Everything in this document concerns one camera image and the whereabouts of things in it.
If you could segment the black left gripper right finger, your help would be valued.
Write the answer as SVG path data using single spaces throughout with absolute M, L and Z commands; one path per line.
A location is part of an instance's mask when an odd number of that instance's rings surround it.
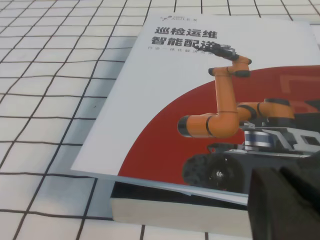
M 320 153 L 299 158 L 280 169 L 284 178 L 307 200 L 320 199 Z

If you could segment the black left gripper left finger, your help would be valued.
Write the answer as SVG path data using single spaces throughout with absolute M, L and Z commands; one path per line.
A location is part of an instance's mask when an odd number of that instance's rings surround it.
M 318 240 L 319 173 L 296 167 L 253 170 L 247 210 L 254 240 Z

